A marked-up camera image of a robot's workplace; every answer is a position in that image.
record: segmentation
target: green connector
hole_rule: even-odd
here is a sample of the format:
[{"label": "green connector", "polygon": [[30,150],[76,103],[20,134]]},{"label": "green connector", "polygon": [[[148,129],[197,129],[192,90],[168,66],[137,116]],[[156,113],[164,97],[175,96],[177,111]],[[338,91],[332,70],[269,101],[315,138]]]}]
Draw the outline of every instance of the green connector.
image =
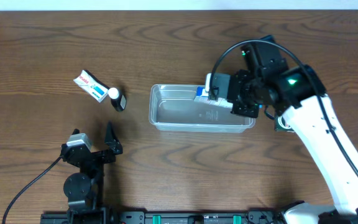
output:
[{"label": "green connector", "polygon": [[153,215],[153,224],[161,224],[161,216],[160,215]]},{"label": "green connector", "polygon": [[241,224],[241,216],[240,215],[233,215],[233,224]]}]

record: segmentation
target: toothpaste tube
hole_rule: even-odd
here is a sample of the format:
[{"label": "toothpaste tube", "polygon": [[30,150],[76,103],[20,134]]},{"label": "toothpaste tube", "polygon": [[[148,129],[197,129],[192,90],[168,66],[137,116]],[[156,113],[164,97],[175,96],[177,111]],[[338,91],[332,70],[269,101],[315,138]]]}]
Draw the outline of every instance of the toothpaste tube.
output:
[{"label": "toothpaste tube", "polygon": [[233,104],[227,102],[227,100],[224,98],[218,98],[217,101],[209,100],[208,93],[206,92],[205,88],[201,87],[201,86],[197,87],[197,94],[196,94],[196,97],[194,98],[194,102],[206,103],[209,105],[220,106],[223,108],[232,108],[233,107]]},{"label": "toothpaste tube", "polygon": [[92,74],[82,70],[81,75],[74,79],[74,82],[100,103],[107,96],[108,89],[95,79]]}]

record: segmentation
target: green light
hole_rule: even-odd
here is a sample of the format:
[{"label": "green light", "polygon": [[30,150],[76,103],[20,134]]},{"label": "green light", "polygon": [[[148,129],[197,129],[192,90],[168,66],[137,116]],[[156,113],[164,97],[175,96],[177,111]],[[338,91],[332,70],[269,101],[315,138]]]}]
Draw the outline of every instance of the green light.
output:
[{"label": "green light", "polygon": [[294,85],[298,80],[293,80],[292,78],[288,80],[290,85]]}]

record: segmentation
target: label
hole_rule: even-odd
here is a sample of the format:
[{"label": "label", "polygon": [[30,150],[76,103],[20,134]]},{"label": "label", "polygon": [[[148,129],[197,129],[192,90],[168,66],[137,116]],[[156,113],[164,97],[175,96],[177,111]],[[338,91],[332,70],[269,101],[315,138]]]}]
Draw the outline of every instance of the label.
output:
[{"label": "label", "polygon": [[121,97],[121,107],[125,109],[125,106],[127,105],[127,99],[125,99],[125,96],[123,95]]},{"label": "label", "polygon": [[208,93],[206,92],[204,87],[197,87],[197,92],[196,92],[196,97],[194,99],[195,102],[200,102],[200,103],[206,103],[209,105],[214,105],[214,106],[220,106],[223,108],[232,108],[233,104],[227,102],[226,99],[224,98],[218,98],[218,100],[209,100],[208,99]]},{"label": "label", "polygon": [[216,110],[208,110],[206,112],[206,119],[208,121],[218,121],[219,112]]},{"label": "label", "polygon": [[294,132],[289,124],[284,120],[282,116],[275,115],[274,117],[274,130],[275,131],[286,131],[286,132]]},{"label": "label", "polygon": [[99,103],[107,96],[108,89],[96,82],[85,70],[81,72],[79,77],[74,79],[74,82]]}]

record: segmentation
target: white wall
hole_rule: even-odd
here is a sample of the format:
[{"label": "white wall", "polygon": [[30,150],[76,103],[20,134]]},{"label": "white wall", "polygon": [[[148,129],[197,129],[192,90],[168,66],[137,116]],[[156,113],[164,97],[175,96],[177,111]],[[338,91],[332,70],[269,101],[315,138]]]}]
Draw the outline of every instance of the white wall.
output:
[{"label": "white wall", "polygon": [[358,9],[358,0],[0,0],[0,11]]}]

